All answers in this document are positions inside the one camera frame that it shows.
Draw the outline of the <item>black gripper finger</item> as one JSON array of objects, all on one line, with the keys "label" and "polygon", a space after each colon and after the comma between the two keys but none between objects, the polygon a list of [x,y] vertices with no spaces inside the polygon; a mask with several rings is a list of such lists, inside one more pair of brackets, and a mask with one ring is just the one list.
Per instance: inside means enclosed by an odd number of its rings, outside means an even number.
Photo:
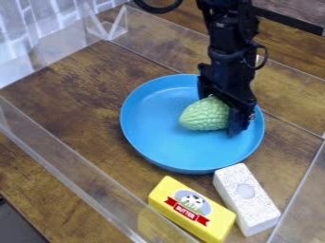
[{"label": "black gripper finger", "polygon": [[229,122],[227,122],[227,135],[230,137],[239,134],[247,129],[250,122],[255,119],[255,110],[238,110],[235,108],[230,109]]},{"label": "black gripper finger", "polygon": [[212,96],[215,93],[214,84],[206,80],[202,80],[202,79],[198,80],[196,88],[198,88],[199,99],[204,99],[204,98]]}]

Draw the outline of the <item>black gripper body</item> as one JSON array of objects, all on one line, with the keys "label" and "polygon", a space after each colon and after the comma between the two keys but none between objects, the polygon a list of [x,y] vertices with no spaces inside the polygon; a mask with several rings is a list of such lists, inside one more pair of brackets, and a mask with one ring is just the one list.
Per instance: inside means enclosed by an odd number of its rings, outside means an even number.
[{"label": "black gripper body", "polygon": [[251,0],[195,0],[210,35],[210,64],[199,64],[198,80],[214,84],[217,96],[231,108],[254,109],[250,83],[267,60],[267,48],[254,41],[259,19]]}]

